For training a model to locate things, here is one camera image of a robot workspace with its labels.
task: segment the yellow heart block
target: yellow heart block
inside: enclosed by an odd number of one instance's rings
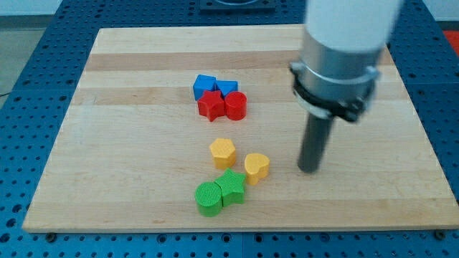
[[[251,153],[245,156],[246,182],[252,186],[256,185],[261,178],[269,174],[270,159],[259,153]]]
[[[236,147],[231,139],[217,138],[209,148],[215,168],[227,169],[236,163]]]

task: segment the green block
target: green block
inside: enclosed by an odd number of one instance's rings
[[[215,183],[222,189],[223,207],[244,203],[244,181],[244,173],[236,173],[230,168],[227,168],[223,176],[215,180]]]
[[[222,190],[214,182],[205,182],[194,193],[198,211],[202,216],[216,216],[222,210]]]

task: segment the metal cylinder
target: metal cylinder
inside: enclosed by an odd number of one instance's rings
[[[298,157],[298,167],[303,172],[312,173],[320,166],[332,126],[333,118],[322,119],[309,114]]]

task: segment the wooden board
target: wooden board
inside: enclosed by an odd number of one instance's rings
[[[337,120],[315,174],[296,158],[306,112],[291,92],[300,25],[102,29],[23,224],[30,232],[450,229],[459,208],[387,50],[374,106]],[[244,120],[197,114],[198,74],[238,80]],[[213,218],[194,190],[222,174],[209,144],[271,159],[246,203]]]

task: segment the red cylinder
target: red cylinder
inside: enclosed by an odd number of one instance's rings
[[[247,114],[247,97],[242,92],[231,92],[224,99],[224,111],[231,120],[241,120]]]

